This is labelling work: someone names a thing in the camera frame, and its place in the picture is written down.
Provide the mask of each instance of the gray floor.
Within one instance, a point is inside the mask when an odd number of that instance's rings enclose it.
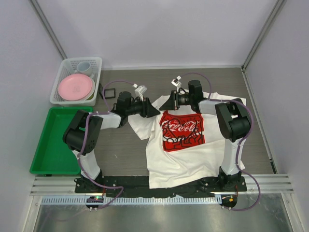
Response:
[[[199,72],[206,75],[211,81],[213,92],[246,98],[247,105],[253,112],[240,68],[102,71],[100,79],[103,85],[118,79],[146,85],[148,90],[145,96],[153,102],[161,95],[170,94],[173,89],[170,82],[173,78],[188,72]],[[201,81],[203,91],[209,91],[207,81],[196,75],[184,77],[183,87],[187,87],[187,82],[194,79]],[[134,96],[133,88],[128,84],[117,83],[110,85],[110,87],[116,88],[116,96],[121,91],[130,91]],[[115,102],[116,99],[108,100],[111,107]],[[97,99],[97,104],[93,108],[99,112],[107,111],[101,98]],[[272,174],[273,171],[256,118],[254,122],[256,126],[245,143],[242,161],[246,166],[246,171],[252,174]],[[147,142],[148,140],[141,141],[128,123],[121,129],[101,131],[95,148],[98,165],[105,175],[148,175],[145,154]]]

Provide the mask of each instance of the white t-shirt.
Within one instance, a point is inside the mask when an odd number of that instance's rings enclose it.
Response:
[[[161,96],[152,105],[159,109],[169,96]],[[211,99],[236,97],[213,93]],[[225,139],[217,116],[197,114],[191,106],[160,115],[128,117],[140,139],[149,138],[146,147],[149,188],[171,188],[203,177],[217,176],[224,157]]]

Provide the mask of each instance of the white cup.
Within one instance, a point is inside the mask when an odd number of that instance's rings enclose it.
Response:
[[[87,61],[80,62],[76,67],[75,73],[81,73],[86,76],[89,76],[90,78],[93,78],[91,65]]]

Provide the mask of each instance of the shirt sleeve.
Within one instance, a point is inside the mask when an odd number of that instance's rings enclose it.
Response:
[[[204,92],[204,97],[208,97],[208,93]],[[221,95],[221,94],[218,94],[218,93],[212,93],[211,94],[211,99],[233,100],[235,98],[239,98],[239,97],[232,97],[232,96],[227,96],[227,95]],[[245,98],[240,98],[240,99],[242,100],[242,103],[244,105],[246,105],[246,99]]]
[[[154,103],[152,103],[153,107],[159,110],[160,106],[163,105],[168,98],[168,96],[161,96]],[[160,115],[145,118],[141,117],[140,115],[130,115],[128,117],[128,122],[137,136],[143,140],[150,137],[153,124],[155,123],[156,117],[158,116]]]

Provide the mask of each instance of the white wall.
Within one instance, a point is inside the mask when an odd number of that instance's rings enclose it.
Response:
[[[0,7],[0,231],[19,232],[61,58],[27,0]]]
[[[276,0],[38,0],[68,57],[103,68],[242,65]]]
[[[291,179],[308,222],[309,1],[287,1],[248,68],[276,165]]]

